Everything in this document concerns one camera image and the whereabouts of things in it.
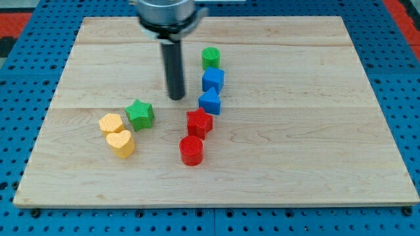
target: blue cube block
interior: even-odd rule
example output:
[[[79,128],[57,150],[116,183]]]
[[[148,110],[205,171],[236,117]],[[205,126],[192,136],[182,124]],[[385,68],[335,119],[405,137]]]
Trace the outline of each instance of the blue cube block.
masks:
[[[221,100],[219,99],[215,88],[210,88],[198,98],[198,106],[203,108],[206,113],[214,115],[221,114]]]
[[[207,92],[210,88],[215,88],[217,94],[220,94],[224,84],[224,71],[209,67],[205,70],[202,81],[204,92]]]

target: wooden surface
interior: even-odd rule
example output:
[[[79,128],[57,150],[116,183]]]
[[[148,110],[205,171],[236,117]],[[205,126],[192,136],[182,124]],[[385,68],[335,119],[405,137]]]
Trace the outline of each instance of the wooden surface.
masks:
[[[221,51],[222,114],[186,167],[200,55]],[[159,44],[136,18],[86,18],[14,203],[22,208],[355,207],[419,197],[339,17],[206,18],[184,40],[187,96],[165,94]],[[98,127],[135,99],[152,129],[114,156]]]

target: black cylinder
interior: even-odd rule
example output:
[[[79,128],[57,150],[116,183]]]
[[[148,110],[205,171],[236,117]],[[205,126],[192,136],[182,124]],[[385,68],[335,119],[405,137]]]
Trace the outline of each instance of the black cylinder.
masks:
[[[172,100],[180,100],[185,95],[181,42],[168,45],[161,43],[161,51],[168,95]]]

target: yellow block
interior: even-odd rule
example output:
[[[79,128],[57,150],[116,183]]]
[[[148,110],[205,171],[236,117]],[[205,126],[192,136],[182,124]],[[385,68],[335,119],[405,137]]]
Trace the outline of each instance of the yellow block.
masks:
[[[106,114],[101,120],[99,120],[99,127],[104,136],[106,137],[112,132],[121,132],[125,130],[123,119],[118,114]]]
[[[120,158],[127,158],[136,148],[130,130],[123,130],[119,133],[110,133],[106,136],[106,142],[111,147],[114,154]]]

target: green block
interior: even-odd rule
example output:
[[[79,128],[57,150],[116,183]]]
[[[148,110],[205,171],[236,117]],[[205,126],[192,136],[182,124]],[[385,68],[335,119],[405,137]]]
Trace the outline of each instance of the green block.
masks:
[[[155,117],[152,105],[143,103],[140,100],[135,100],[133,105],[125,108],[125,114],[131,124],[133,124],[135,131],[139,131],[142,128],[151,128],[152,119]]]
[[[201,53],[201,59],[204,70],[207,70],[208,67],[219,68],[221,63],[221,52],[214,47],[208,47]]]

